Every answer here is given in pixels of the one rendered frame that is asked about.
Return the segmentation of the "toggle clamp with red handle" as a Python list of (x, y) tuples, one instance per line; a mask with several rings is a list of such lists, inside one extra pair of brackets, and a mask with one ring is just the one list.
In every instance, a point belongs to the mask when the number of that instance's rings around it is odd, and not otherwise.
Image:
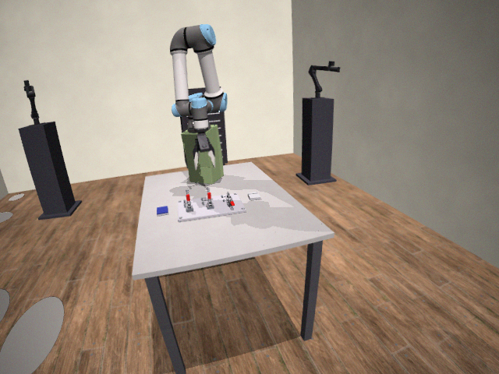
[[(228, 202), (227, 202), (228, 206), (234, 206), (235, 203), (234, 203), (232, 197), (229, 195), (229, 192), (227, 192), (227, 198), (228, 198)], [(230, 200), (232, 200), (232, 201), (230, 202)]]
[[(189, 193), (189, 190), (187, 189), (186, 190), (186, 193)], [(190, 197), (189, 197), (189, 194), (187, 195), (186, 194), (186, 200), (187, 201), (190, 201)], [(187, 202), (187, 206), (186, 206), (186, 212), (192, 212), (193, 211), (193, 205), (191, 205), (191, 201), (190, 201), (190, 206), (188, 205), (188, 202)], [(188, 208), (187, 208), (188, 207)]]

